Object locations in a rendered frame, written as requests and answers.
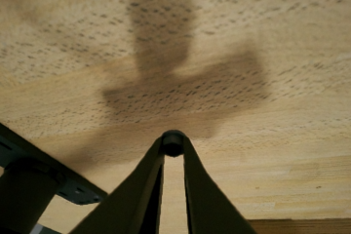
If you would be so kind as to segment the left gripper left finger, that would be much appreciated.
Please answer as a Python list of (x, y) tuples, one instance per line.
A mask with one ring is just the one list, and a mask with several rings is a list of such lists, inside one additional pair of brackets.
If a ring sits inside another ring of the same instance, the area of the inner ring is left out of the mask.
[(158, 137), (134, 170), (68, 234), (159, 234), (164, 166)]

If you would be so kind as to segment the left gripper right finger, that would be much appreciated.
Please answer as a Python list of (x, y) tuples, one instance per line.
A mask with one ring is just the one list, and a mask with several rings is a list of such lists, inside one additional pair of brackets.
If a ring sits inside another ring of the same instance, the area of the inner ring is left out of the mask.
[(257, 234), (207, 173), (187, 136), (183, 169), (188, 234)]

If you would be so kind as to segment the light wooden beam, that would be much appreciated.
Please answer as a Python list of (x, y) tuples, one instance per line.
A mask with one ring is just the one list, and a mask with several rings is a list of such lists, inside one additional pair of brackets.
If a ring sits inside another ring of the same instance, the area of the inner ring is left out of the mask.
[(258, 234), (351, 234), (351, 218), (247, 220)]

